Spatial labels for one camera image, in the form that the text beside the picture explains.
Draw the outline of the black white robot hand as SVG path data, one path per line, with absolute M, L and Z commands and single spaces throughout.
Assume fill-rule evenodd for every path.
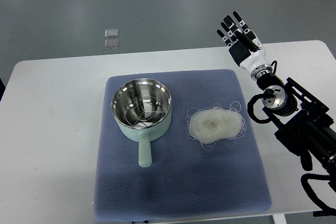
M 236 65 L 252 76 L 261 71 L 272 71 L 263 44 L 236 11 L 232 16 L 224 17 L 220 24 L 222 29 L 218 29 L 217 34 L 228 47 Z

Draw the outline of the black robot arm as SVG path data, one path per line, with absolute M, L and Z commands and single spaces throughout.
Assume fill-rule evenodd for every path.
M 335 131 L 329 108 L 292 78 L 283 83 L 275 74 L 276 66 L 274 61 L 252 71 L 263 92 L 248 102 L 248 115 L 259 124 L 273 123 L 276 139 L 300 157 L 304 170 L 312 170 L 315 157 L 335 179 Z

